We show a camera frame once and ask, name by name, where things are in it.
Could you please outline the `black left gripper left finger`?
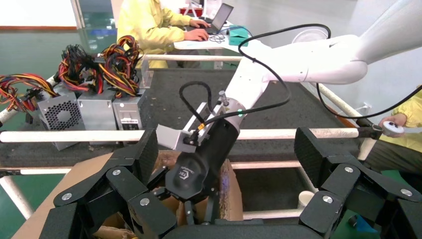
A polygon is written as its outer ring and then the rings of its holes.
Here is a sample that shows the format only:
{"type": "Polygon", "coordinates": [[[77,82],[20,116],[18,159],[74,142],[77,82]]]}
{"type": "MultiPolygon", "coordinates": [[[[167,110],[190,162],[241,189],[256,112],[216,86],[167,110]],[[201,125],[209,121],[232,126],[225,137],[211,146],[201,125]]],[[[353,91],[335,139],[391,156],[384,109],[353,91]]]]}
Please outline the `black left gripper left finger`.
{"type": "Polygon", "coordinates": [[[121,213],[139,239],[162,239],[176,216],[147,188],[158,156],[155,129],[138,143],[116,150],[93,175],[54,198],[52,237],[91,239],[105,220],[121,213]]]}

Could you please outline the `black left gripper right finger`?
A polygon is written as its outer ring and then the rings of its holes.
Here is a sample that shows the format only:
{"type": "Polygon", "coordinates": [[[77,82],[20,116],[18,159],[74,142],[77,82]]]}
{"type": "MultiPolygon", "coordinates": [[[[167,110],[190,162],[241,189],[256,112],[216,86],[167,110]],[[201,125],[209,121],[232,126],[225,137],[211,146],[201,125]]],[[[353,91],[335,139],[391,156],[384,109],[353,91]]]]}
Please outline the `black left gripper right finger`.
{"type": "Polygon", "coordinates": [[[320,142],[307,127],[296,130],[294,153],[317,188],[299,223],[330,237],[347,210],[383,238],[422,235],[422,195],[409,185],[365,167],[351,153],[320,142]]]}

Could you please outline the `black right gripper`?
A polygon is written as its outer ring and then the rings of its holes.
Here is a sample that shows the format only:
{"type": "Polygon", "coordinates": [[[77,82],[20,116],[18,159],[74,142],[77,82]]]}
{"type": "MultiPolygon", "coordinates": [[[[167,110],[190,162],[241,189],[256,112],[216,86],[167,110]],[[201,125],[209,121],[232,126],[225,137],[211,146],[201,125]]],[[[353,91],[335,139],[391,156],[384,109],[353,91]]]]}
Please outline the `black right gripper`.
{"type": "Polygon", "coordinates": [[[178,226],[196,224],[192,202],[200,202],[207,196],[202,225],[214,224],[219,217],[220,197],[214,187],[239,131],[227,120],[220,119],[211,126],[209,134],[195,152],[180,153],[174,167],[166,173],[165,187],[153,190],[154,196],[176,216],[178,226]]]}

